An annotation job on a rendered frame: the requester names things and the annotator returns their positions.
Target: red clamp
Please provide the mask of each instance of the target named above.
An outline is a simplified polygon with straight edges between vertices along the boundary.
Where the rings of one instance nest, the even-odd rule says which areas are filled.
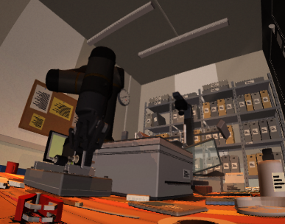
[[[32,210],[39,212],[44,217],[29,217],[27,213]],[[63,201],[48,195],[29,194],[18,197],[14,221],[21,219],[28,222],[61,222]]]

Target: bulletin board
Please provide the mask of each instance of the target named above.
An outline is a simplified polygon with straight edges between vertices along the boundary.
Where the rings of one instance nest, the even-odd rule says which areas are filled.
[[[35,80],[18,127],[43,136],[49,136],[50,130],[68,136],[68,129],[76,127],[78,120],[76,106],[76,99],[52,92]]]

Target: red object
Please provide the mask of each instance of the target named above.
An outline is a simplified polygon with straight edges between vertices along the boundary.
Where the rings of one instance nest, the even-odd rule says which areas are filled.
[[[199,193],[208,194],[213,192],[213,187],[211,186],[195,186],[195,190]]]
[[[15,163],[15,162],[7,162],[7,165],[6,165],[6,170],[5,172],[6,173],[11,173],[11,174],[16,174],[18,172],[18,163]]]
[[[29,195],[22,195],[18,197],[18,204],[16,206],[15,210],[15,221],[21,221],[23,214],[31,211],[31,209],[26,208],[25,202],[30,201],[31,203],[35,203],[36,201],[36,194],[29,194]],[[49,205],[49,202],[53,202],[57,204],[57,208],[53,211],[43,210],[45,205]],[[41,206],[41,210],[38,210],[40,214],[42,214],[44,217],[46,217],[46,213],[52,213],[56,215],[56,218],[54,219],[54,222],[61,222],[62,217],[62,210],[63,210],[63,201],[48,195],[41,195],[39,199],[39,204]]]

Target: ceiling light fixture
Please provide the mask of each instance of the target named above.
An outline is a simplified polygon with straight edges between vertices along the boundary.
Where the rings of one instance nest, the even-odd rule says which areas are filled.
[[[147,57],[147,56],[152,55],[156,52],[160,52],[161,50],[167,49],[170,46],[174,46],[174,45],[177,45],[177,44],[182,43],[184,41],[191,40],[192,38],[196,38],[196,37],[199,37],[199,36],[204,35],[206,33],[212,32],[214,30],[217,30],[217,29],[220,29],[223,27],[227,27],[228,25],[229,25],[228,19],[224,18],[224,19],[219,20],[217,22],[214,22],[212,24],[206,25],[204,27],[200,27],[198,29],[195,29],[195,30],[187,32],[183,35],[180,35],[176,38],[167,40],[163,43],[160,43],[160,44],[155,45],[151,48],[148,48],[148,49],[144,50],[143,52],[139,52],[138,56],[140,58]]]
[[[129,24],[131,21],[136,20],[137,18],[143,16],[144,14],[154,10],[154,7],[152,5],[152,2],[145,4],[144,6],[139,7],[137,10],[131,12],[130,14],[127,14],[125,17],[119,19],[114,24],[110,25],[106,29],[102,30],[92,38],[90,38],[87,41],[88,45],[93,45],[97,43],[98,41],[102,40],[103,38],[107,37],[111,33],[115,32],[116,30],[122,28],[123,26]]]

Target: shelving unit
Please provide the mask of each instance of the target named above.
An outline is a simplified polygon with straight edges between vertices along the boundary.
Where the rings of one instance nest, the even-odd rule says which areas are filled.
[[[231,82],[232,88],[223,90],[223,91],[216,91],[210,94],[201,94],[201,90],[199,89],[199,95],[194,97],[189,97],[185,99],[188,104],[191,105],[198,105],[200,107],[200,119],[194,121],[194,129],[204,129],[207,126],[214,126],[217,125],[220,119],[224,120],[228,125],[230,124],[237,124],[239,126],[239,133],[235,133],[236,135],[240,136],[241,142],[236,142],[234,144],[224,144],[218,145],[218,151],[223,150],[241,150],[242,158],[240,158],[240,165],[244,167],[244,178],[245,178],[245,186],[249,186],[249,179],[257,179],[257,175],[248,175],[248,168],[247,168],[247,150],[252,149],[259,149],[259,148],[267,148],[267,147],[281,147],[281,155],[283,158],[284,169],[285,169],[285,121],[284,116],[282,114],[280,102],[278,99],[277,92],[275,90],[275,85],[272,80],[271,74],[268,74],[269,79],[265,81],[261,81],[258,83],[251,83],[239,87],[235,87],[233,82]],[[238,96],[251,94],[254,92],[259,92],[263,90],[268,90],[270,101],[271,101],[271,108],[256,110],[256,111],[247,111],[247,112],[239,112],[239,103],[238,103]],[[233,103],[235,107],[235,114],[228,114],[225,116],[217,116],[204,119],[203,118],[203,103],[204,102],[213,102],[218,99],[224,98],[233,98]],[[150,130],[153,133],[169,133],[170,136],[172,132],[178,130],[183,130],[183,122],[172,124],[172,110],[175,109],[174,107],[174,100],[169,98],[169,102],[165,102],[161,105],[153,105],[151,107],[147,107],[147,103],[145,103],[144,109],[144,132],[145,130]],[[151,110],[152,112],[157,113],[169,113],[169,124],[162,125],[158,127],[148,127],[145,128],[145,115],[147,113],[147,109]],[[251,122],[260,119],[270,119],[275,118],[277,128],[279,130],[280,139],[270,139],[270,140],[263,140],[253,142],[252,144],[246,144],[244,141],[244,131],[242,125],[245,122]]]

